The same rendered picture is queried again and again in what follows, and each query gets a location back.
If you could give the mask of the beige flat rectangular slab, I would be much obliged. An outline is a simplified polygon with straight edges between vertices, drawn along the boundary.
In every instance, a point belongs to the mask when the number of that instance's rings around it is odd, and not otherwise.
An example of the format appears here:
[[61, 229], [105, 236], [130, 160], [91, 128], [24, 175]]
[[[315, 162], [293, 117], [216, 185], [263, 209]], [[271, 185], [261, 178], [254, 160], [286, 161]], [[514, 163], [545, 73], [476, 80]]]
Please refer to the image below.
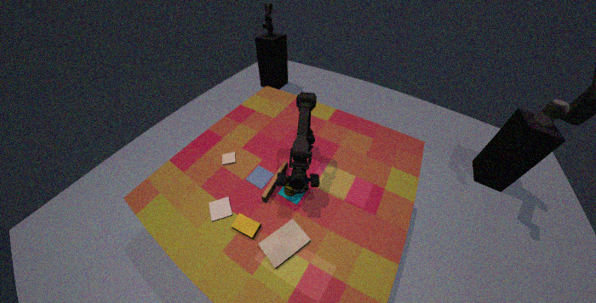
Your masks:
[[259, 244], [275, 269], [311, 242], [293, 218]]

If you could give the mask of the yellow flat block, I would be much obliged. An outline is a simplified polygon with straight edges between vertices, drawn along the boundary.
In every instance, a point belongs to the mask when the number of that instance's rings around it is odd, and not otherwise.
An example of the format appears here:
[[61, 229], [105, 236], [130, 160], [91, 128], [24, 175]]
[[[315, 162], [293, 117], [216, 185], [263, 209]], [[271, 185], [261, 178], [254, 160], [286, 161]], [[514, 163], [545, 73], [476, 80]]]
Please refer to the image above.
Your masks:
[[231, 227], [246, 237], [254, 239], [261, 228], [261, 224], [239, 213]]

